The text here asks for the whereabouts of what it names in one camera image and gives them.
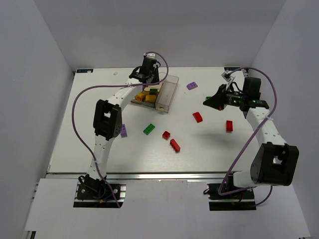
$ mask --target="white table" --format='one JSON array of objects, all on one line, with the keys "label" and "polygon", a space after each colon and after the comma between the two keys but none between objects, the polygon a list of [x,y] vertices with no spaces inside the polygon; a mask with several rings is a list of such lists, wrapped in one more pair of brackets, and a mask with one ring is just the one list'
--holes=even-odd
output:
[{"label": "white table", "polygon": [[[73,208],[76,179],[41,179],[26,231],[35,239],[297,239],[308,228],[292,186],[256,211],[211,212],[205,182],[131,180],[120,209]],[[254,189],[256,201],[269,186]]]},{"label": "white table", "polygon": [[[54,148],[48,172],[84,173],[91,155],[81,144],[72,129],[71,108],[76,95],[89,86],[115,85],[126,82],[131,68],[94,69],[93,73],[75,74],[74,83],[65,111],[63,123]],[[123,123],[128,137],[114,141],[107,164],[108,172],[224,172],[227,171],[252,129],[242,112],[228,106],[222,112],[202,104],[206,96],[216,93],[224,84],[223,67],[170,68],[169,74],[179,77],[178,87],[169,113],[130,103],[123,111]],[[236,82],[243,84],[242,72],[236,72]],[[188,90],[186,85],[195,81],[198,87]],[[99,99],[106,100],[117,88],[93,89],[78,100],[75,113],[80,135],[94,147],[93,116]],[[200,112],[203,122],[197,123],[192,115]],[[225,132],[226,120],[232,120],[233,133]],[[145,135],[143,130],[152,123],[155,129]],[[181,150],[175,153],[162,138],[164,131],[171,133]],[[234,170],[250,167],[257,151],[253,140]]]}]

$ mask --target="transparent box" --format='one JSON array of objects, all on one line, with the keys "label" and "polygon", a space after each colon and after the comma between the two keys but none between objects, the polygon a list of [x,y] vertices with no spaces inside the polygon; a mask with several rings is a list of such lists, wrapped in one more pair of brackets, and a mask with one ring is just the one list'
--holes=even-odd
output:
[{"label": "transparent box", "polygon": [[[159,78],[163,78],[166,73],[160,73]],[[169,111],[170,105],[173,101],[179,77],[168,75],[160,88],[159,95],[155,102],[155,109],[163,112]]]}]

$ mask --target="wire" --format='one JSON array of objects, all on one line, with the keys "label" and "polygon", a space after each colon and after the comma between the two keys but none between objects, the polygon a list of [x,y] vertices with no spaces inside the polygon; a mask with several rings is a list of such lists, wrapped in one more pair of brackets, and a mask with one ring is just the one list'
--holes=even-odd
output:
[{"label": "wire", "polygon": [[106,181],[106,179],[102,176],[101,172],[100,172],[100,169],[99,169],[99,166],[97,164],[97,159],[94,155],[94,152],[92,151],[92,149],[88,146],[88,144],[82,139],[82,137],[80,136],[78,130],[76,129],[76,125],[75,125],[75,119],[74,119],[74,112],[75,112],[75,106],[76,106],[76,103],[79,99],[79,97],[86,91],[88,90],[91,90],[91,89],[95,89],[95,88],[107,88],[107,87],[113,87],[113,88],[116,88],[116,87],[123,87],[123,88],[126,88],[128,86],[153,86],[153,85],[158,85],[159,83],[163,82],[167,76],[168,76],[168,63],[166,62],[166,60],[164,59],[164,57],[157,53],[157,52],[154,52],[154,51],[149,51],[149,52],[146,52],[145,54],[149,54],[149,53],[153,53],[153,54],[156,54],[158,56],[160,56],[160,58],[164,61],[164,63],[166,64],[166,75],[164,76],[163,79],[161,79],[159,82],[156,82],[156,83],[150,83],[150,84],[145,84],[145,83],[140,83],[140,84],[131,84],[131,85],[100,85],[100,86],[91,86],[91,87],[88,87],[84,90],[82,90],[76,97],[75,97],[75,100],[73,102],[73,106],[72,106],[72,126],[73,126],[73,130],[76,134],[76,136],[78,137],[78,139],[81,141],[81,143],[90,151],[92,157],[93,157],[93,160],[94,160],[94,164],[95,164],[95,167],[96,167],[96,171],[97,173],[99,174],[100,178],[108,185],[108,187],[110,188],[111,190],[111,193],[112,193],[112,196],[114,198],[114,201],[116,202],[117,206],[120,208],[120,204],[118,202],[118,200],[116,199],[115,197],[115,194],[113,192],[113,189],[112,189],[112,186],[111,184],[108,183],[108,181]]},{"label": "wire", "polygon": [[270,185],[270,190],[269,190],[267,197],[264,200],[262,200],[261,202],[256,203],[255,205],[252,205],[252,207],[256,207],[256,206],[259,206],[260,204],[264,203],[270,197],[272,192],[273,192],[273,185]]},{"label": "wire", "polygon": [[209,193],[209,188],[205,189],[204,192],[203,192],[204,195],[208,194],[208,193]]},{"label": "wire", "polygon": [[95,199],[100,199],[100,198],[102,198],[103,196],[104,196],[104,194],[105,194],[105,192],[106,192],[106,188],[104,188],[104,193],[102,194],[102,196],[101,197],[94,197],[94,196],[92,196],[93,198],[95,198]]},{"label": "wire", "polygon": [[140,68],[141,68],[141,66],[137,66],[137,67],[134,68],[134,70],[133,70],[132,72],[136,72],[136,71],[138,71],[138,69],[140,69]]},{"label": "wire", "polygon": [[257,68],[254,68],[254,67],[240,67],[232,72],[229,73],[229,75],[233,74],[234,72],[236,71],[240,71],[242,69],[251,69],[251,70],[255,70],[259,73],[261,73],[262,75],[264,75],[267,80],[269,81],[272,89],[273,89],[273,92],[274,92],[274,97],[275,97],[275,102],[274,102],[274,107],[273,109],[269,112],[269,114],[267,115],[267,117],[264,118],[263,121],[261,121],[261,123],[257,126],[257,128],[255,129],[255,131],[252,133],[252,135],[249,137],[249,139],[247,140],[247,142],[245,143],[244,147],[241,149],[241,151],[239,152],[239,154],[237,155],[237,157],[235,158],[234,162],[231,164],[231,166],[229,167],[222,183],[220,184],[219,186],[219,189],[218,189],[218,194],[220,196],[226,196],[226,195],[229,195],[229,194],[232,194],[232,193],[238,193],[238,192],[241,192],[241,191],[245,191],[245,190],[248,190],[248,189],[252,189],[251,187],[248,187],[248,188],[241,188],[241,189],[236,189],[236,190],[233,190],[233,191],[229,191],[229,192],[224,192],[222,193],[222,189],[224,187],[224,184],[226,183],[226,180],[228,179],[229,177],[229,174],[231,173],[232,169],[234,168],[234,166],[236,165],[236,163],[238,162],[238,160],[240,159],[241,155],[244,153],[244,151],[246,150],[247,146],[250,144],[250,142],[253,140],[253,138],[255,137],[255,135],[257,134],[257,132],[259,131],[259,129],[265,124],[265,122],[268,120],[268,118],[275,112],[275,109],[277,107],[277,93],[276,93],[276,89],[275,89],[275,86],[273,84],[273,82],[271,81],[271,79],[269,78],[269,76],[262,72],[261,70],[258,70]]},{"label": "wire", "polygon": [[240,203],[243,199],[244,199],[244,193],[241,194],[241,197],[240,197],[239,201],[233,202],[232,204],[236,205],[236,204]]},{"label": "wire", "polygon": [[238,90],[239,92],[243,92],[242,90],[239,89],[239,87],[238,87],[238,85],[237,85],[236,82],[233,81],[233,82],[231,83],[231,86],[233,86],[233,84],[236,86],[236,88],[237,88],[237,90]]},{"label": "wire", "polygon": [[100,200],[100,203],[105,202],[108,198],[110,198],[112,196],[112,194],[110,194],[109,196],[106,196],[105,198]]},{"label": "wire", "polygon": [[82,185],[83,187],[89,188],[89,189],[91,189],[92,191],[98,193],[98,191],[96,191],[94,188],[91,188],[89,185],[85,185],[84,182],[82,181],[82,179],[85,180],[85,178],[84,178],[83,175],[81,175],[81,176],[78,178],[79,182],[81,183],[81,185]]}]

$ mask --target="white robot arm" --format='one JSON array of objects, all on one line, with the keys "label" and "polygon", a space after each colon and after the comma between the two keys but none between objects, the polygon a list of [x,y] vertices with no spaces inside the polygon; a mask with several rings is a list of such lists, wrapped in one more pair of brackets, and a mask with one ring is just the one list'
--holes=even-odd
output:
[{"label": "white robot arm", "polygon": [[122,110],[145,85],[157,84],[160,81],[157,63],[154,53],[145,55],[142,65],[136,67],[129,76],[127,87],[121,88],[109,99],[96,103],[93,120],[94,157],[87,174],[79,177],[83,190],[78,191],[78,199],[98,199],[109,191],[105,184],[106,164],[112,143],[122,129]]},{"label": "white robot arm", "polygon": [[[132,85],[132,84],[139,84],[139,83],[140,81],[138,79],[131,78],[127,80],[126,84]],[[119,109],[123,111],[126,105],[131,101],[131,99],[133,99],[134,96],[140,93],[142,90],[143,90],[143,86],[133,86],[133,87],[122,88],[119,91],[117,91],[113,96],[108,98],[107,102],[114,106],[118,105]],[[107,113],[104,116],[109,118],[110,114],[111,113]],[[122,124],[120,126],[117,126],[115,133],[117,132],[119,133],[121,131],[121,128],[122,128]],[[96,157],[96,161],[100,169],[100,173],[103,177],[106,176],[106,164],[109,158],[110,149],[114,139],[115,137],[112,137],[109,140],[106,140],[106,138],[101,134],[95,135],[94,155]],[[90,177],[93,179],[100,179],[100,176],[97,172],[95,161],[93,158],[91,161],[90,168],[87,171],[87,174],[89,174]]]},{"label": "white robot arm", "polygon": [[[230,75],[223,73],[223,78]],[[260,100],[261,79],[246,77],[243,90],[234,91],[231,84],[221,85],[217,93],[204,101],[205,106],[223,110],[226,105],[236,106],[243,112],[253,130],[268,117],[269,106]],[[267,120],[256,134],[259,151],[251,167],[241,172],[234,172],[232,180],[226,187],[255,187],[260,184],[284,185],[291,184],[295,172],[299,151],[297,147],[288,145],[278,133],[272,120]]]}]

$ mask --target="toy brick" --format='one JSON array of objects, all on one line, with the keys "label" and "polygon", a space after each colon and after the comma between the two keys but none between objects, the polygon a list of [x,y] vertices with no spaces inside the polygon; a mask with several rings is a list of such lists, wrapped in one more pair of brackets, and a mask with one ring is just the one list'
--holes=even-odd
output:
[{"label": "toy brick", "polygon": [[193,116],[194,116],[195,120],[197,121],[197,123],[200,123],[200,122],[203,121],[203,118],[202,118],[202,116],[200,115],[199,112],[193,113]]},{"label": "toy brick", "polygon": [[233,121],[226,121],[226,132],[231,133],[233,131]]},{"label": "toy brick", "polygon": [[192,82],[192,83],[189,83],[186,87],[187,87],[189,90],[192,90],[192,89],[198,87],[198,85],[197,85],[195,82]]},{"label": "toy brick", "polygon": [[128,134],[126,133],[126,128],[125,128],[125,124],[122,125],[122,130],[121,130],[121,137],[127,137]]},{"label": "toy brick", "polygon": [[145,98],[145,94],[144,93],[138,93],[136,96],[135,96],[135,100],[137,101],[142,101],[144,98]]},{"label": "toy brick", "polygon": [[145,97],[145,102],[151,102],[151,103],[155,103],[156,101],[156,96],[155,95],[148,95]]},{"label": "toy brick", "polygon": [[144,134],[149,135],[150,132],[151,132],[154,128],[155,128],[155,126],[150,123],[150,125],[147,126],[146,129],[144,129],[143,132],[144,132]]},{"label": "toy brick", "polygon": [[179,152],[180,151],[180,146],[176,143],[175,139],[171,139],[170,140],[170,145],[173,147],[175,152]]},{"label": "toy brick", "polygon": [[167,140],[169,137],[170,137],[170,133],[167,132],[167,131],[165,131],[165,132],[163,133],[163,138]]},{"label": "toy brick", "polygon": [[150,95],[158,95],[158,90],[157,89],[150,89]]}]

